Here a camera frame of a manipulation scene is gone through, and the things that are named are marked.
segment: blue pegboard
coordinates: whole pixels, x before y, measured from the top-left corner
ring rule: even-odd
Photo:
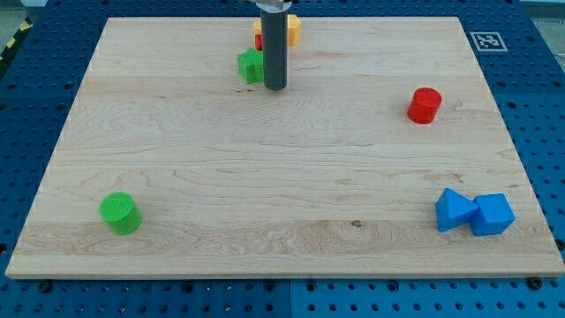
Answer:
[[[293,3],[299,16],[459,17],[551,230],[565,244],[565,74],[517,0]],[[48,2],[0,81],[3,273],[107,17],[257,15],[243,0]],[[471,32],[498,33],[508,51],[479,51]],[[167,314],[555,317],[565,314],[565,280],[45,283],[0,276],[0,317]]]

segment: blue block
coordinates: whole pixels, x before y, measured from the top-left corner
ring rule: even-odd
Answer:
[[[465,224],[478,211],[478,205],[461,194],[446,188],[435,203],[438,231],[444,232]]]
[[[478,204],[478,212],[471,219],[475,236],[501,234],[516,219],[502,193],[480,195],[474,202]]]

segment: green cylinder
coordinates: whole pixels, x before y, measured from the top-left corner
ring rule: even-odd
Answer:
[[[142,219],[130,194],[122,192],[112,193],[102,200],[100,216],[117,235],[135,232]]]

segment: yellow black hazard tape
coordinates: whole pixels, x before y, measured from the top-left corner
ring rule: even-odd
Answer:
[[[26,38],[29,30],[33,26],[32,20],[27,17],[24,19],[24,22],[21,23],[16,34],[12,36],[11,40],[6,43],[6,47],[2,50],[0,54],[0,79],[4,76],[8,67],[11,64],[11,61],[16,56],[16,52],[18,52],[21,44],[23,43],[24,39]]]

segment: red cylinder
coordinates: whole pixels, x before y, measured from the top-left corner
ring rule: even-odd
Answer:
[[[433,122],[441,105],[441,94],[433,88],[422,87],[414,92],[408,117],[418,124]]]

